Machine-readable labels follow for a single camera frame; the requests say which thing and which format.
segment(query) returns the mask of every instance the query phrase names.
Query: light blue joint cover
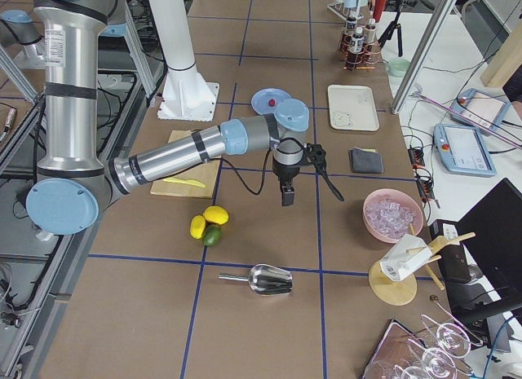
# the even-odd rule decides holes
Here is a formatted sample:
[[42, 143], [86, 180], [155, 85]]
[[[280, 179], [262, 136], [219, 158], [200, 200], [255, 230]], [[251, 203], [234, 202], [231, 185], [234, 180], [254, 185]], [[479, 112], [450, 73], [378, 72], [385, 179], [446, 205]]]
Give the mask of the light blue joint cover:
[[308, 129], [310, 112], [306, 104], [298, 99], [285, 99], [276, 106], [274, 112], [277, 123], [294, 132]]
[[243, 123], [236, 118], [226, 121], [219, 127], [228, 155], [243, 155], [248, 149], [248, 134]]
[[100, 208], [92, 193], [72, 179], [49, 178], [27, 195], [27, 213], [42, 230], [70, 235], [85, 230], [98, 218]]
[[32, 23], [33, 20], [22, 10], [7, 10], [0, 14], [0, 18], [10, 23]]
[[111, 24], [100, 34], [102, 37], [123, 37], [127, 34], [126, 23]]

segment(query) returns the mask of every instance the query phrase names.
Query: metal scoop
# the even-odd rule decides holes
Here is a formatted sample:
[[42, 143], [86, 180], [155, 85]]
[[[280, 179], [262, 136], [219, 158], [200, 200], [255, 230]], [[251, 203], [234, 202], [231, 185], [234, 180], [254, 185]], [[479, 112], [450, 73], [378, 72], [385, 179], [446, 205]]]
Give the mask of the metal scoop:
[[256, 265], [248, 275], [228, 275], [221, 273], [222, 280], [246, 281], [250, 289], [259, 295], [279, 295], [292, 290], [292, 275], [289, 271], [261, 263]]

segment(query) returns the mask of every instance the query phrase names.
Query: white table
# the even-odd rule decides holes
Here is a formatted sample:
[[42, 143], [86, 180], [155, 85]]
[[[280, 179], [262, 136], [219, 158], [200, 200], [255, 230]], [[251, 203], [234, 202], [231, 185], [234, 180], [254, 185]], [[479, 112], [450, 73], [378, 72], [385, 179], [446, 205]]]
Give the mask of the white table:
[[[394, 13], [383, 13], [377, 27], [378, 36], [382, 34], [394, 17]], [[429, 14], [401, 14], [400, 25], [402, 28], [404, 58], [412, 59], [429, 20]], [[396, 33], [394, 33], [393, 39], [388, 41], [383, 48], [383, 58], [389, 60], [393, 57], [397, 57], [397, 55]], [[467, 32], [460, 18], [457, 15], [450, 15], [446, 20], [442, 32], [434, 42], [424, 66], [456, 71], [463, 68], [473, 67], [480, 63], [482, 59], [483, 57], [481, 53], [471, 39], [471, 36]], [[502, 95], [502, 90], [487, 89], [482, 84], [480, 75], [486, 67], [487, 64], [484, 64], [479, 70], [477, 70], [464, 90], [475, 87], [484, 90], [491, 95]], [[422, 87], [422, 93], [425, 96], [443, 103], [456, 97], [471, 73], [472, 69], [460, 73], [446, 73], [425, 68], [421, 71], [417, 83]], [[389, 77], [389, 79], [391, 91], [395, 94], [400, 85], [401, 79], [396, 77]], [[415, 107], [416, 101], [417, 99], [408, 99], [405, 106], [401, 109], [401, 125], [408, 125], [410, 114], [412, 109]], [[513, 108], [510, 108], [506, 120], [521, 124], [520, 118]], [[424, 130], [432, 134], [434, 125], [439, 122], [457, 123], [445, 116], [445, 113], [442, 110], [430, 104], [420, 102], [414, 109], [413, 114], [411, 114], [411, 122], [409, 124], [415, 129]], [[502, 127], [522, 138], [522, 130], [516, 129], [512, 126]], [[411, 134], [411, 131], [404, 127], [403, 132], [405, 134]], [[431, 143], [431, 137], [429, 135], [416, 130], [414, 130], [414, 134], [422, 139], [424, 145]], [[410, 139], [411, 138], [405, 138], [407, 145], [409, 145]], [[508, 144], [493, 137], [486, 137], [485, 142], [490, 151], [511, 148]], [[412, 145], [415, 147], [420, 144], [418, 140], [413, 139]], [[424, 160], [426, 162], [426, 167], [433, 173], [435, 179], [434, 193], [439, 201], [440, 209], [437, 208], [435, 202], [431, 201], [430, 215], [428, 215], [428, 207], [426, 207], [426, 216], [427, 218], [429, 217], [428, 223], [432, 223], [438, 218], [458, 221], [470, 208], [473, 207], [473, 205], [486, 195], [491, 188], [505, 177], [508, 177], [513, 184], [522, 191], [522, 151], [520, 150], [492, 155], [493, 163], [498, 172], [497, 175], [492, 178], [450, 174], [442, 165], [440, 158], [437, 155], [437, 151], [433, 151], [434, 152], [432, 153], [432, 150], [429, 147], [424, 148]], [[493, 289], [487, 280], [481, 280], [480, 283], [484, 286], [485, 290]], [[490, 296], [493, 299], [499, 298], [496, 293], [492, 293]], [[510, 324], [515, 329], [515, 333], [518, 337], [520, 337], [520, 334], [522, 334], [522, 328], [519, 324], [515, 320], [512, 320]], [[491, 364], [488, 377], [502, 377], [502, 368], [505, 367], [506, 364], [522, 361], [520, 358], [520, 356], [522, 356], [522, 345], [518, 342], [511, 342], [511, 349], [513, 353], [503, 355], [500, 364]], [[486, 348], [480, 348], [479, 350], [474, 351], [467, 358], [467, 362], [474, 367], [476, 374], [479, 376], [484, 370], [485, 356], [488, 353], [489, 350]]]

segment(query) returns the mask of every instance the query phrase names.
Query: wooden cutting board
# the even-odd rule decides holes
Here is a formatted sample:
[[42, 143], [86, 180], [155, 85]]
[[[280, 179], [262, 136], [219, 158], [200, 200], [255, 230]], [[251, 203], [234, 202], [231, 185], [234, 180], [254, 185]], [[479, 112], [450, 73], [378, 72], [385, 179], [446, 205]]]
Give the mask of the wooden cutting board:
[[[187, 137], [192, 132], [190, 130], [172, 130], [169, 137], [169, 143], [175, 140]], [[214, 193], [215, 181], [218, 177], [219, 161], [209, 161], [198, 167], [194, 167], [189, 171], [177, 174], [175, 177], [179, 179], [196, 179], [197, 181], [206, 185], [203, 187], [196, 187], [187, 185], [185, 183], [172, 183], [162, 180], [155, 181], [151, 188], [151, 194], [159, 196], [177, 196], [177, 197], [197, 197], [197, 198], [212, 198]]]

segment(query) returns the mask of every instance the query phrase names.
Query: small bottle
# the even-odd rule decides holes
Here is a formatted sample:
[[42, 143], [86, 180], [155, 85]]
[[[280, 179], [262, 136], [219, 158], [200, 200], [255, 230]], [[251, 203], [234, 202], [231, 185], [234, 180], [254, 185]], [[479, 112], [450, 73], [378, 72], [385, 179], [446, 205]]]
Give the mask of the small bottle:
[[372, 44], [375, 42], [375, 34], [377, 33], [377, 29], [375, 28], [375, 19], [370, 18], [368, 20], [368, 24], [365, 26], [364, 37], [362, 42], [363, 49], [366, 45]]
[[352, 71], [362, 61], [363, 37], [364, 34], [362, 31], [362, 27], [357, 27], [356, 31], [350, 38], [350, 47], [348, 47], [346, 61], [344, 62], [345, 69], [349, 69]]
[[350, 11], [346, 22], [344, 23], [343, 32], [341, 33], [341, 41], [339, 42], [339, 51], [342, 53], [348, 53], [348, 47], [350, 46], [350, 38], [357, 27], [357, 18], [353, 11]]

